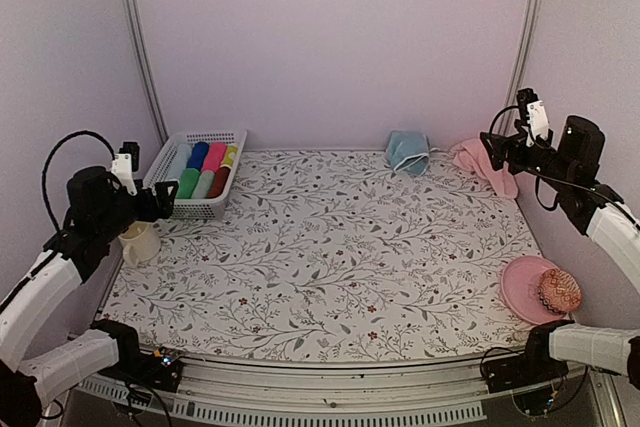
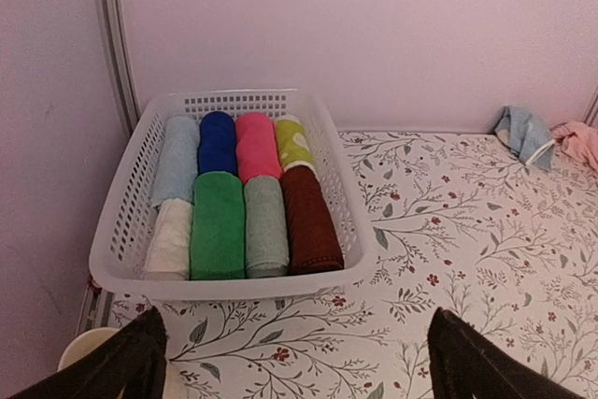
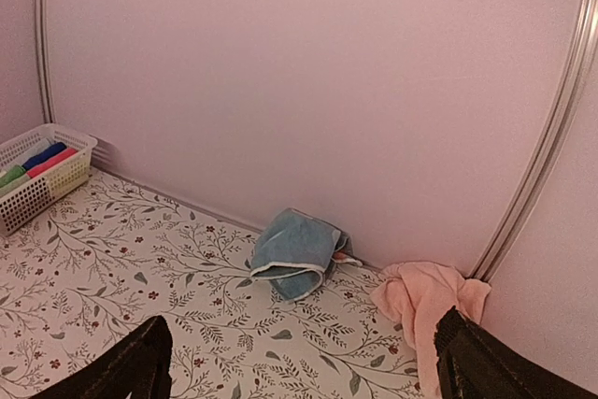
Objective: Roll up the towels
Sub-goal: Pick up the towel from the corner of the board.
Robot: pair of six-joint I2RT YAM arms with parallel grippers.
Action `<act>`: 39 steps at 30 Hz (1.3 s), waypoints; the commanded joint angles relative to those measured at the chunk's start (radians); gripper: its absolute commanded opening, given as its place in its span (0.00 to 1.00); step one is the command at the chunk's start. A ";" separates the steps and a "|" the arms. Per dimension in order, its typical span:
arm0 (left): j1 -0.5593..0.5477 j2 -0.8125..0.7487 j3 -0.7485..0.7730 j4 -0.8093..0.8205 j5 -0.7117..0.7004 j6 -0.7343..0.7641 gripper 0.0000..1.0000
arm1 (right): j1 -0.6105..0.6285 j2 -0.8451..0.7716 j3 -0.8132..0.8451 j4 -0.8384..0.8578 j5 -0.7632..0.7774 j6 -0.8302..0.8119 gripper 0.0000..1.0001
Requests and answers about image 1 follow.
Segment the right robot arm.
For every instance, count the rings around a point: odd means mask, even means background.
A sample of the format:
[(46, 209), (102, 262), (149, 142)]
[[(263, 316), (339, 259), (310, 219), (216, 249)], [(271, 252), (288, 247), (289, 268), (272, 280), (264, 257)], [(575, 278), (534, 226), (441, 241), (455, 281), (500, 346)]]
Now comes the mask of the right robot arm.
[[(542, 138), (526, 143), (522, 120), (506, 137), (483, 132), (493, 168), (528, 173), (556, 192), (555, 203), (576, 230), (599, 246), (633, 286), (639, 284), (639, 222), (623, 199), (596, 178), (605, 136), (593, 122), (567, 118), (558, 146)], [(486, 362), (480, 369), (490, 392), (551, 381), (571, 362), (625, 376), (639, 384), (639, 332), (557, 320), (533, 328), (523, 353)]]

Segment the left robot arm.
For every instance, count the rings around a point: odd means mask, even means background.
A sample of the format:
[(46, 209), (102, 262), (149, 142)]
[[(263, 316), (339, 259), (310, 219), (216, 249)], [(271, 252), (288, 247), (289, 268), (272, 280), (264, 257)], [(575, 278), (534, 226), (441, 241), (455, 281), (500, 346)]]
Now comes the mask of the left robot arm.
[(1, 303), (1, 422), (35, 426), (56, 398), (91, 375), (107, 371), (141, 386), (170, 375), (167, 364), (140, 350), (137, 331), (99, 320), (76, 339), (39, 357), (25, 356), (53, 311), (97, 270), (111, 243), (134, 222), (168, 218), (178, 184), (160, 182), (130, 193), (103, 167), (74, 174), (62, 230)]

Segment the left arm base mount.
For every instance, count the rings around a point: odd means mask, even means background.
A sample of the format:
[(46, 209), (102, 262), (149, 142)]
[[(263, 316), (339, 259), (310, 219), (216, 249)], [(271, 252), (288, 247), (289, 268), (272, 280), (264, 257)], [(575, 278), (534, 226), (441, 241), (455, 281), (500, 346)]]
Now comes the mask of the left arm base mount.
[(144, 352), (137, 346), (119, 347), (118, 354), (118, 362), (100, 370), (100, 375), (163, 392), (178, 391), (184, 369), (181, 360), (165, 354), (157, 356)]

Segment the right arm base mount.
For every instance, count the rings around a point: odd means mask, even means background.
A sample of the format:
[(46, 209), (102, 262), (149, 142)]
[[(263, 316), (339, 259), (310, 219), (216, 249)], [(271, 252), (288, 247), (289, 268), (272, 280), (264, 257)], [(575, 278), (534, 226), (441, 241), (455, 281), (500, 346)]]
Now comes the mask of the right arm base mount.
[(490, 348), (481, 358), (479, 369), (491, 394), (550, 382), (569, 373), (565, 361), (547, 354), (518, 353), (502, 347)]

